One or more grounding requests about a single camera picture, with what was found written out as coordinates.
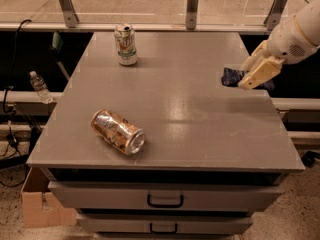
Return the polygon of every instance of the drawer handle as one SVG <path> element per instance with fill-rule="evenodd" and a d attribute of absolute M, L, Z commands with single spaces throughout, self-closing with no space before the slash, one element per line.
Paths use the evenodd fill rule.
<path fill-rule="evenodd" d="M 172 208 L 182 207 L 184 198 L 183 198 L 183 195 L 180 195 L 180 203 L 178 204 L 153 204 L 151 203 L 151 195 L 149 194 L 147 198 L 147 202 L 148 202 L 148 205 L 152 208 L 166 208 L 166 209 L 171 208 L 172 209 Z"/>
<path fill-rule="evenodd" d="M 162 234 L 162 235 L 167 235 L 167 234 L 176 234 L 177 231 L 178 231 L 178 224 L 174 224 L 174 230 L 173 231 L 168 231 L 168 232 L 165 232 L 165 231 L 154 231 L 153 230 L 153 225 L 152 223 L 150 223 L 150 232 L 153 233 L 153 234 Z"/>

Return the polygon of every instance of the soda can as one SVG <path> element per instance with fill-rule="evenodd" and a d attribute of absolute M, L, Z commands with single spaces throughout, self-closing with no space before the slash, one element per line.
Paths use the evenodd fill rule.
<path fill-rule="evenodd" d="M 97 111 L 91 126 L 97 135 L 128 156 L 139 152 L 145 142 L 142 129 L 110 110 Z"/>
<path fill-rule="evenodd" d="M 135 45 L 135 31 L 132 26 L 126 23 L 116 26 L 114 37 L 119 63 L 124 66 L 135 64 L 138 55 Z"/>

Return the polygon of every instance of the tiled floor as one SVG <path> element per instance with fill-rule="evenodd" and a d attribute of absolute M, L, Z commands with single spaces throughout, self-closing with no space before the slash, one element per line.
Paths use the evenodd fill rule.
<path fill-rule="evenodd" d="M 183 23 L 186 0 L 73 0 L 82 22 L 95 23 Z M 262 24 L 272 0 L 200 0 L 200 24 Z M 289 0 L 284 15 L 306 4 Z M 0 23 L 63 22 L 57 0 L 0 0 Z M 0 145 L 0 153 L 6 144 Z M 22 166 L 1 170 L 0 180 L 22 179 Z M 318 240 L 320 239 L 320 167 L 290 175 L 281 185 L 284 194 L 265 212 L 253 215 L 253 226 L 237 239 Z M 92 235 L 79 227 L 23 229 L 21 187 L 0 186 L 0 239 L 82 240 Z"/>

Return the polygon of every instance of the plastic bottle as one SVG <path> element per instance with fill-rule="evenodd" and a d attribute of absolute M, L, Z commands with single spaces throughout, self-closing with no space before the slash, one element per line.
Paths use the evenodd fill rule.
<path fill-rule="evenodd" d="M 49 104 L 53 101 L 53 97 L 48 90 L 46 83 L 44 82 L 42 76 L 38 75 L 37 72 L 30 72 L 30 83 L 40 97 L 42 103 Z"/>

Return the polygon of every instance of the cardboard box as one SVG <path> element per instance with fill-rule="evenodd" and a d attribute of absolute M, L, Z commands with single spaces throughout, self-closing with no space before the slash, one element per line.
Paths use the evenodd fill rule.
<path fill-rule="evenodd" d="M 77 212 L 64 208 L 48 190 L 49 180 L 39 168 L 31 168 L 21 190 L 25 228 L 76 225 Z"/>

